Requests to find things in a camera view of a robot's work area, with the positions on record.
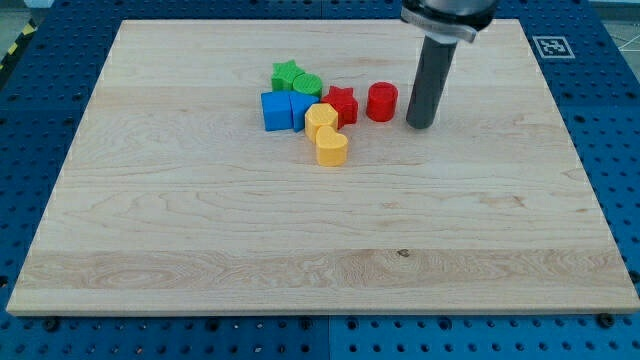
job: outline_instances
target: blue block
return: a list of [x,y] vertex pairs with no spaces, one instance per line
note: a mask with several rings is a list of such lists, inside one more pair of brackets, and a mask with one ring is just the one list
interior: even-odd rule
[[263,93],[260,97],[265,130],[286,130],[293,127],[289,91]]
[[304,114],[311,105],[317,103],[320,99],[312,95],[292,91],[289,93],[289,100],[291,102],[291,113],[293,114],[293,130],[298,132],[304,129]]

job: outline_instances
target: yellow heart-shaped block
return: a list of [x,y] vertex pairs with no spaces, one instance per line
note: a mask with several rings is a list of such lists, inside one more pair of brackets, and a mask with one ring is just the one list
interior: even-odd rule
[[340,166],[347,161],[349,139],[331,126],[321,126],[316,134],[316,161],[321,166]]
[[304,114],[304,133],[316,143],[316,133],[322,126],[338,130],[338,112],[330,104],[313,104]]

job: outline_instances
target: red cylinder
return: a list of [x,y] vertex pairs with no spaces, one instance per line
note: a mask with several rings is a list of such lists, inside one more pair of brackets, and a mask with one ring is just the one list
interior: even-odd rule
[[396,112],[398,88],[387,82],[377,82],[369,88],[367,116],[377,122],[389,121]]

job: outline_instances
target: blue pegboard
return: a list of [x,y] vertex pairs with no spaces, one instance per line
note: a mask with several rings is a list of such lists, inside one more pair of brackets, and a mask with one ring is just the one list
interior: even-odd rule
[[[398,18],[399,0],[58,0],[0,92],[0,304],[122,19]],[[522,23],[627,266],[640,271],[640,85],[584,0],[503,0]],[[543,58],[534,36],[575,58]],[[0,359],[640,357],[640,315],[16,319]]]

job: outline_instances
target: yellow-black warning tape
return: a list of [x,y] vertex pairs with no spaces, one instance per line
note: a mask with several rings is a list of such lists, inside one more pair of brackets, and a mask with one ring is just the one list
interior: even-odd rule
[[38,27],[33,19],[29,20],[27,25],[22,29],[22,32],[18,34],[16,41],[11,44],[7,53],[2,57],[2,61],[0,61],[0,90],[9,80],[9,76],[13,72],[13,69],[15,69],[18,60],[22,57],[22,54],[37,30]]

